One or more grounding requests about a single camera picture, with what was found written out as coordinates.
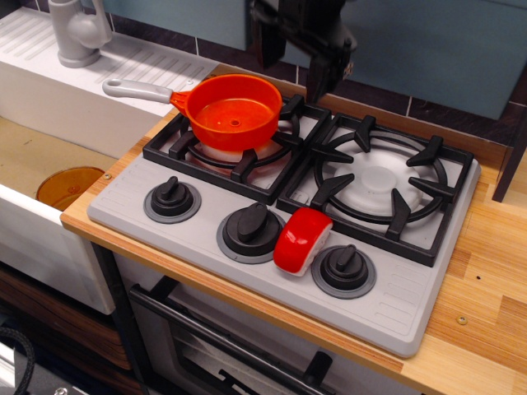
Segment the faucet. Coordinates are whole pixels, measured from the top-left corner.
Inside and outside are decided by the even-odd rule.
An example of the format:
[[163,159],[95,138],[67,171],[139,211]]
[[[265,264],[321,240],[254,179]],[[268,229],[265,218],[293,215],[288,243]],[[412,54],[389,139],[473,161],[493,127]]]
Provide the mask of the faucet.
[[92,0],[95,15],[87,15],[81,0],[49,0],[49,14],[58,44],[58,60],[65,67],[78,68],[94,63],[99,48],[112,39],[103,0]]

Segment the black burner grate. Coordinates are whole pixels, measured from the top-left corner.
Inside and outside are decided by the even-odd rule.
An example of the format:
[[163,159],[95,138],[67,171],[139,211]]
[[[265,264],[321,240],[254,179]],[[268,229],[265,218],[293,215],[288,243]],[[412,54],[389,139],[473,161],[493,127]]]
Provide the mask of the black burner grate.
[[[307,105],[300,95],[295,95],[291,99],[284,98],[283,102],[280,120],[288,121],[289,126],[287,130],[279,128],[273,135],[273,141],[280,148],[264,158],[259,159],[254,149],[244,151],[241,160],[237,162],[218,160],[206,155],[199,148],[199,140],[194,136],[189,120],[181,114],[144,146],[143,156],[159,165],[202,179],[258,202],[273,204],[285,185],[287,176],[304,155],[303,148],[328,126],[331,119],[329,110]],[[301,133],[302,117],[316,121],[310,131]],[[163,147],[173,140],[175,141],[169,149],[163,151]],[[278,160],[284,160],[284,166],[269,186],[262,188],[250,182],[253,172]]]
[[[333,138],[337,129],[349,129],[349,132]],[[369,153],[375,149],[371,146],[372,138],[414,152],[413,156],[407,160],[407,166],[430,166],[433,169],[436,174],[436,181],[414,177],[408,180],[412,186],[430,197],[431,200],[428,204],[415,212],[411,212],[399,191],[393,189],[391,195],[392,216],[377,216],[350,207],[335,196],[352,183],[355,176],[350,173],[325,178],[324,164],[329,162],[352,164],[353,157],[339,151],[338,148],[346,142],[355,142],[363,152]],[[454,187],[448,185],[443,160],[453,161],[461,165],[461,171]],[[309,205],[328,214],[333,220],[334,230],[431,267],[448,228],[457,197],[463,187],[472,161],[473,154],[443,145],[440,137],[434,136],[430,140],[425,140],[375,125],[375,118],[371,116],[366,116],[360,120],[338,114],[326,132],[322,133],[310,147],[309,153],[302,161],[298,171],[291,177],[278,198],[277,207],[290,213],[299,207],[305,207],[306,204],[298,202],[294,197],[296,190],[305,178],[312,177],[315,179],[318,191],[311,198]],[[441,223],[429,249],[401,240],[401,234],[409,223],[426,221],[428,216],[437,211],[442,213]],[[380,227],[377,225],[386,225],[386,227],[379,230]]]

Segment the white burner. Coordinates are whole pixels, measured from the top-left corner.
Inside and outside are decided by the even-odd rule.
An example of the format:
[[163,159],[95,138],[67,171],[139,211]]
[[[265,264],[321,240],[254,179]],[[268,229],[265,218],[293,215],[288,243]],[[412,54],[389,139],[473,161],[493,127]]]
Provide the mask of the white burner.
[[335,176],[353,173],[355,179],[337,198],[351,208],[376,216],[392,216],[392,189],[396,188],[412,211],[422,200],[422,191],[408,183],[410,177],[419,178],[406,159],[388,151],[361,152],[353,155],[353,163],[342,164]]
[[[211,158],[217,160],[224,160],[225,162],[237,163],[241,160],[243,155],[243,151],[223,151],[211,146],[206,146],[205,144],[201,144],[200,146],[202,153],[206,156],[210,156]],[[258,159],[263,159],[280,151],[281,148],[282,147],[276,142],[269,140],[261,146],[255,147],[254,150],[256,151],[256,156]]]

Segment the toy saucepan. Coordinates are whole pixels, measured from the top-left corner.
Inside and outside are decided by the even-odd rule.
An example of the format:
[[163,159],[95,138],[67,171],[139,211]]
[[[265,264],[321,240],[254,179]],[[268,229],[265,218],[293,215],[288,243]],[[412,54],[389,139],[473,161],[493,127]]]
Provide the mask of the toy saucepan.
[[282,108],[278,89],[262,78],[228,74],[201,82],[192,91],[128,80],[107,80],[103,91],[173,104],[203,144],[222,151],[243,151],[268,142],[277,131]]

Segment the wooden cabinet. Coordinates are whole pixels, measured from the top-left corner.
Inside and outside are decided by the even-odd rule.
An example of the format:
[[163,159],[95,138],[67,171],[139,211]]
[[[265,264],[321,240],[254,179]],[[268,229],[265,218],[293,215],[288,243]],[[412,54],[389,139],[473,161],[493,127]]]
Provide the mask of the wooden cabinet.
[[119,392],[141,394],[110,316],[99,314],[0,263],[0,311],[32,342]]

